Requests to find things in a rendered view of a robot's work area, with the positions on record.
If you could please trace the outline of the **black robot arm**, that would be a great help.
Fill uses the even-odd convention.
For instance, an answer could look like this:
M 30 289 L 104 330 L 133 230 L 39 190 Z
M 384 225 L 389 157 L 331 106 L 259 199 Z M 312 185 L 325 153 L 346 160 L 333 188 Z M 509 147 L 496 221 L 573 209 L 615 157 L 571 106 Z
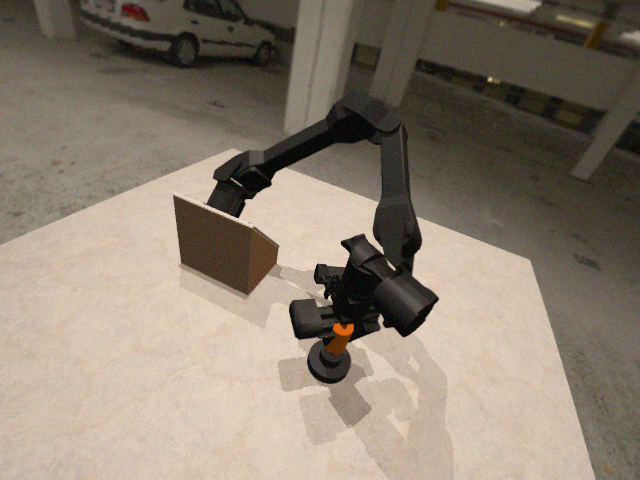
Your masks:
M 246 151 L 217 168 L 213 179 L 218 183 L 207 203 L 202 203 L 239 218 L 245 199 L 270 187 L 275 172 L 336 143 L 368 140 L 381 145 L 382 195 L 373 235 L 384 254 L 364 233 L 342 240 L 350 253 L 346 267 L 317 263 L 314 280 L 324 284 L 324 299 L 328 300 L 337 293 L 337 276 L 343 275 L 342 283 L 350 293 L 373 297 L 373 307 L 406 337 L 426 321 L 439 301 L 435 292 L 412 276 L 422 237 L 410 199 L 407 139 L 402 118 L 355 90 L 335 103 L 323 120 L 267 150 Z

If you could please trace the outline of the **orange knob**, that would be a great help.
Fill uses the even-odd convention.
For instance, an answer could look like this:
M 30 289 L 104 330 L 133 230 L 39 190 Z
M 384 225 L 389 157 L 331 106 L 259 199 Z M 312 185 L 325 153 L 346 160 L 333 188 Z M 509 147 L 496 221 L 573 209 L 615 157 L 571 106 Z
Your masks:
M 325 348 L 329 353 L 338 355 L 344 352 L 354 330 L 354 325 L 335 324 L 333 330 L 336 336 Z

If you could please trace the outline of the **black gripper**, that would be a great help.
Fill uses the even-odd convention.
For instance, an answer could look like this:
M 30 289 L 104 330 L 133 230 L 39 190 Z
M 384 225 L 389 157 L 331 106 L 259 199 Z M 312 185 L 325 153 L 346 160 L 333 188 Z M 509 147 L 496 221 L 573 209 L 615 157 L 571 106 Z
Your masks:
M 348 341 L 381 330 L 380 313 L 373 307 L 373 297 L 363 298 L 350 293 L 337 276 L 337 293 L 332 293 L 333 305 L 317 307 L 315 299 L 293 300 L 289 306 L 289 315 L 294 335 L 298 339 L 318 337 L 327 346 L 336 336 L 335 324 L 354 325 Z

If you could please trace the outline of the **dark grey round pedestal with shaft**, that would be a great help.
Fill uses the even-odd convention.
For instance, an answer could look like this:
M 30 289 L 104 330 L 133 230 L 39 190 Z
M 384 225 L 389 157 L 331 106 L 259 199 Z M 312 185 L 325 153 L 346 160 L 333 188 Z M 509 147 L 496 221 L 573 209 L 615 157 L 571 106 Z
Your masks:
M 351 368 L 351 356 L 347 348 L 338 355 L 329 353 L 323 339 L 315 342 L 309 351 L 307 366 L 310 373 L 319 381 L 334 384 L 342 381 Z

